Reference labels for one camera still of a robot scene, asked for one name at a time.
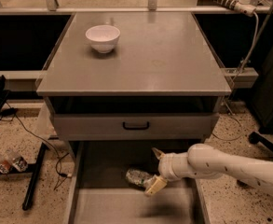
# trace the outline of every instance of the white bowl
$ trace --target white bowl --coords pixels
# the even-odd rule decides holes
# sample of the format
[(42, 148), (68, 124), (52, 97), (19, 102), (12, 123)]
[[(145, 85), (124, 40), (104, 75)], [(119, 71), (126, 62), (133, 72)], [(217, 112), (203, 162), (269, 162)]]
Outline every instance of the white bowl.
[(93, 26), (86, 31), (90, 45), (100, 53), (108, 53), (116, 47), (120, 31), (115, 26)]

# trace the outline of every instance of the terrazzo floor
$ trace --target terrazzo floor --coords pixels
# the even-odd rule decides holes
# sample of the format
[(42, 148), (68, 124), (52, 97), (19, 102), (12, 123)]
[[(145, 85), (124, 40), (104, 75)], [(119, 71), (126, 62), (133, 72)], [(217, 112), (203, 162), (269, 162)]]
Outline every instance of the terrazzo floor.
[[(19, 109), (17, 114), (24, 126), (29, 131), (36, 132), (40, 105), (32, 107), (14, 104), (13, 101), (10, 101), (10, 105)], [(249, 110), (243, 103), (234, 103), (232, 109), (236, 113), (233, 118), (239, 123), (223, 112), (214, 134), (221, 139), (236, 140), (223, 141), (212, 135), (205, 143), (229, 154), (273, 161), (273, 154), (268, 149), (261, 144), (254, 146), (248, 142), (248, 135), (258, 130)], [(264, 137), (273, 142), (273, 135)], [(34, 163), (41, 143), (41, 140), (27, 133), (16, 118), (0, 121), (0, 153), (12, 147), (29, 163)], [(60, 156), (66, 153), (61, 142), (55, 141), (53, 145)], [(65, 179), (54, 190), (58, 180), (56, 162), (54, 151), (48, 150), (35, 189), (34, 203), (28, 211), (23, 211), (21, 207), (31, 175), (0, 176), (0, 224), (62, 223), (71, 178)], [(74, 163), (69, 156), (62, 160), (64, 173), (71, 173), (73, 168)], [(242, 187), (236, 179), (227, 175), (215, 180), (200, 180), (200, 184), (211, 224), (273, 223), (273, 197), (254, 188)]]

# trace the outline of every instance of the black metal stand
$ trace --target black metal stand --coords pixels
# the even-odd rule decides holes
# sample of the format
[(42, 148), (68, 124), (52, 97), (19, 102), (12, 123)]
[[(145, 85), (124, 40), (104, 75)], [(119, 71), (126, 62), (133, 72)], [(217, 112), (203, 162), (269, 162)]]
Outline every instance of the black metal stand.
[(34, 189), (35, 189), (36, 182), (38, 180), (38, 176), (40, 174), (40, 170), (42, 167), (42, 162), (44, 159), (46, 149), (48, 149), (47, 146), (42, 143), (36, 158), (36, 162), (34, 164), (28, 164), (28, 168), (24, 172), (20, 173), (17, 170), (13, 169), (10, 173), (7, 174), (7, 175), (20, 175), (20, 174), (33, 173), (29, 187), (26, 191), (26, 196), (25, 196), (23, 205), (22, 205), (22, 209), (24, 211), (27, 211), (33, 205)]
[(273, 144), (256, 132), (253, 132), (249, 135), (249, 142), (253, 145), (261, 142), (265, 147), (273, 152)]

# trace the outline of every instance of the caster wheel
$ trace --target caster wheel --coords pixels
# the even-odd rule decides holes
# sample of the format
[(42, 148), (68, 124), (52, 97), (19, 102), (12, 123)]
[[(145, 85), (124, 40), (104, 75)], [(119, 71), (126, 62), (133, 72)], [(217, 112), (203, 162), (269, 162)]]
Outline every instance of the caster wheel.
[(259, 142), (258, 134), (253, 132), (249, 135), (250, 144), (256, 145)]

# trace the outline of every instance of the gray tabletop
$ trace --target gray tabletop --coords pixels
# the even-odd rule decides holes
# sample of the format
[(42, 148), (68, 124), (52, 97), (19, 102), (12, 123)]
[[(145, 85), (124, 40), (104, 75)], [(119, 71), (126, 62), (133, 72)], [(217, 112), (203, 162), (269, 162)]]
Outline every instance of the gray tabletop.
[[(91, 26), (113, 24), (116, 48), (100, 54)], [(43, 96), (222, 96), (229, 86), (188, 12), (77, 13), (37, 89)]]

